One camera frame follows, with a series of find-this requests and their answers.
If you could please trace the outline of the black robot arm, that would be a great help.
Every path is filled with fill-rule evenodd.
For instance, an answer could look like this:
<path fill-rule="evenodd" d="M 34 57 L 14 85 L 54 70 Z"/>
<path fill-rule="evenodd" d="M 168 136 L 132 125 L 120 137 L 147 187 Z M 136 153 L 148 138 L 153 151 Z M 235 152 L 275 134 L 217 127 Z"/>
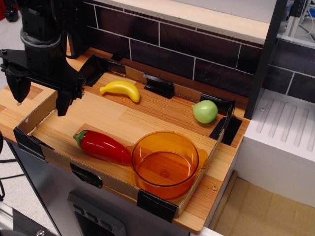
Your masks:
<path fill-rule="evenodd" d="M 56 109 L 64 116 L 72 101 L 84 94 L 85 76 L 67 59 L 67 36 L 81 43 L 73 29 L 80 16 L 79 2 L 73 0 L 6 0 L 8 21 L 22 18 L 20 39 L 23 50 L 2 49 L 0 69 L 5 73 L 13 97 L 19 103 L 28 96 L 31 83 L 58 93 Z"/>

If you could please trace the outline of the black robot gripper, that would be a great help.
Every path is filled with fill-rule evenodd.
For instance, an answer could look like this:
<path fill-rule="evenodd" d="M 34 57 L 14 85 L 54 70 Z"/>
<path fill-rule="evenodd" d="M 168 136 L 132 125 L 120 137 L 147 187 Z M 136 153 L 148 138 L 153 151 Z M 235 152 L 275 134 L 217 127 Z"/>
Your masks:
<path fill-rule="evenodd" d="M 24 50 L 1 49 L 1 71 L 14 99 L 22 103 L 28 96 L 31 83 L 58 91 L 56 109 L 65 116 L 72 99 L 84 94 L 86 78 L 72 68 L 66 60 L 66 34 L 49 41 L 40 41 L 28 35 L 21 36 Z"/>

